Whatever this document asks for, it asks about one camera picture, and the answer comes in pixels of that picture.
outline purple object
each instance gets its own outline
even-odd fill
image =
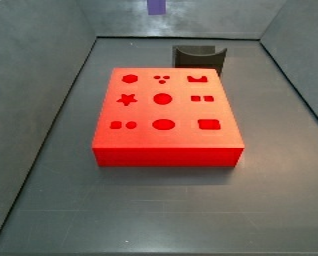
[[[165,0],[147,0],[148,15],[165,14]]]

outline black object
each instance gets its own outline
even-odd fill
[[[227,48],[215,52],[209,45],[176,45],[172,50],[175,68],[213,68],[220,75]]]

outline shape sorter box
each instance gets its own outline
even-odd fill
[[[113,69],[92,141],[100,166],[235,166],[243,149],[215,70]]]

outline star-shaped hole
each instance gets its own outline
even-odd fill
[[[117,99],[117,102],[121,102],[124,106],[128,106],[132,102],[137,102],[137,100],[133,98],[135,94],[121,94],[121,98]]]

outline gray wall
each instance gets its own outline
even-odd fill
[[[97,36],[259,39],[286,0],[167,0],[149,16],[145,0],[78,0]]]
[[[318,115],[318,0],[287,1],[261,44]]]
[[[74,0],[0,1],[0,227],[93,42]]]

